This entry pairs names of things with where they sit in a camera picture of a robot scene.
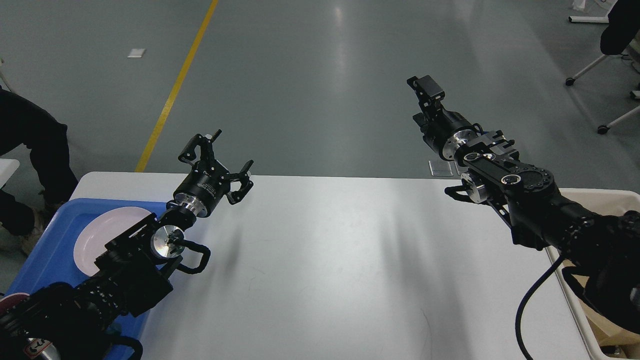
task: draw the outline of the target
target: white plate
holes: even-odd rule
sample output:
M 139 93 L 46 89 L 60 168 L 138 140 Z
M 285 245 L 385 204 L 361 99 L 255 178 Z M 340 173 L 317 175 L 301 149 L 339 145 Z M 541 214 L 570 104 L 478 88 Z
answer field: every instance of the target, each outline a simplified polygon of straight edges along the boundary
M 149 214 L 151 212 L 146 209 L 127 206 L 107 211 L 95 218 L 82 230 L 76 240 L 74 261 L 78 269 L 87 276 L 95 275 L 98 267 L 93 262 L 106 251 L 105 244 Z

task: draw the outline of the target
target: chair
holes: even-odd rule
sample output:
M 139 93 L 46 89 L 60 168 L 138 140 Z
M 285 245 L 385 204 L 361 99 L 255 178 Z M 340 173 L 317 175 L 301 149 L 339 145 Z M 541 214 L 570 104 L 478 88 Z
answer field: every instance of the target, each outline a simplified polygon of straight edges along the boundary
M 634 61 L 640 63 L 640 1 L 619 0 L 611 8 L 608 17 L 610 25 L 600 37 L 600 50 L 603 55 L 578 71 L 576 75 L 567 78 L 564 81 L 566 86 L 572 86 L 578 78 L 605 60 L 607 56 L 621 54 L 624 50 L 628 52 Z M 638 84 L 637 90 L 631 91 L 630 94 L 632 99 L 640 99 L 640 84 Z M 640 113 L 640 106 L 606 125 L 598 126 L 598 134 L 606 134 L 617 123 L 638 113 Z

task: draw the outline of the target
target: yellow floor line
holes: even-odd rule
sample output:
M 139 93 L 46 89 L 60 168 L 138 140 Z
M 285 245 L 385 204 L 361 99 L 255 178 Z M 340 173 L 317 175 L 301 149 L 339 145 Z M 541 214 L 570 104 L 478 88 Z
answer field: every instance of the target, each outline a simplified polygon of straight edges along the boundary
M 207 30 L 207 26 L 209 25 L 209 21 L 211 20 L 211 15 L 213 15 L 213 11 L 216 9 L 216 5 L 218 4 L 218 0 L 212 0 L 211 5 L 209 6 L 209 10 L 207 11 L 207 15 L 204 17 L 202 24 L 200 25 L 200 29 L 198 30 L 198 34 L 196 38 L 193 40 L 193 44 L 191 44 L 191 49 L 189 50 L 189 54 L 187 54 L 187 58 L 184 59 L 184 63 L 182 64 L 182 68 L 180 69 L 180 73 L 178 74 L 178 78 L 175 80 L 173 84 L 173 88 L 171 89 L 171 93 L 169 94 L 169 98 L 166 100 L 164 104 L 164 108 L 160 113 L 160 117 L 156 122 L 156 126 L 154 130 L 151 132 L 151 136 L 149 137 L 149 141 L 147 141 L 147 146 L 145 146 L 145 150 L 142 152 L 142 156 L 140 156 L 140 160 L 138 160 L 138 165 L 136 166 L 136 172 L 143 172 L 147 167 L 147 163 L 149 162 L 149 157 L 151 157 L 151 153 L 156 147 L 156 143 L 158 141 L 158 137 L 160 137 L 160 133 L 162 133 L 162 129 L 164 128 L 164 123 L 166 122 L 166 118 L 169 116 L 169 112 L 173 107 L 173 102 L 175 98 L 178 96 L 180 92 L 180 87 L 182 86 L 182 82 L 184 78 L 187 76 L 187 72 L 189 72 L 189 67 L 191 66 L 191 62 L 193 61 L 196 52 L 198 51 L 198 46 L 200 46 L 200 41 L 204 36 L 205 30 Z

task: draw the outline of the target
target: black cable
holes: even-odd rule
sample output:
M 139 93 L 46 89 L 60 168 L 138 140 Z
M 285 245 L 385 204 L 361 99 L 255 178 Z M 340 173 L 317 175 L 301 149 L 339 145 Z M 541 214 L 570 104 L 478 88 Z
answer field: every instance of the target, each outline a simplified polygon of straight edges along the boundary
M 468 195 L 462 195 L 458 193 L 466 190 L 467 190 L 467 187 L 465 185 L 449 186 L 447 188 L 444 188 L 444 193 L 456 201 L 470 202 L 473 204 L 474 201 L 471 200 L 471 198 Z
M 106 335 L 114 345 L 124 345 L 133 349 L 133 354 L 128 360 L 140 360 L 142 358 L 142 344 L 140 340 L 120 335 Z
M 526 360 L 533 360 L 527 348 L 524 346 L 524 342 L 522 341 L 522 332 L 520 329 L 520 324 L 522 323 L 522 313 L 524 312 L 524 307 L 527 305 L 529 299 L 531 299 L 531 295 L 542 285 L 545 280 L 547 280 L 551 274 L 560 266 L 560 264 L 564 261 L 564 256 L 560 255 L 560 257 L 551 264 L 551 267 L 544 273 L 542 276 L 533 283 L 529 291 L 524 295 L 522 300 L 520 301 L 520 305 L 518 306 L 518 311 L 516 311 L 516 340 L 518 342 L 518 346 L 520 347 L 520 351 L 522 351 L 522 355 L 524 355 Z
M 631 57 L 631 55 L 629 54 L 620 54 L 620 60 L 622 60 L 622 62 L 626 62 L 629 64 L 629 66 L 631 66 L 631 69 L 633 69 L 635 72 L 637 72 L 638 74 L 640 74 L 640 70 L 638 70 L 636 68 L 636 62 L 634 61 L 634 59 Z

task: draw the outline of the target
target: white sticker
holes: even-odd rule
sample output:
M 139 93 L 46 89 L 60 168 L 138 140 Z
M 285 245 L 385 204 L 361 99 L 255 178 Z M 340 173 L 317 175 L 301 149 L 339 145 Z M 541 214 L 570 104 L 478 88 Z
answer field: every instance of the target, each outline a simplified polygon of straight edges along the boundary
M 29 345 L 24 347 L 24 354 L 30 359 L 38 357 L 49 345 L 51 341 L 43 339 L 32 339 Z

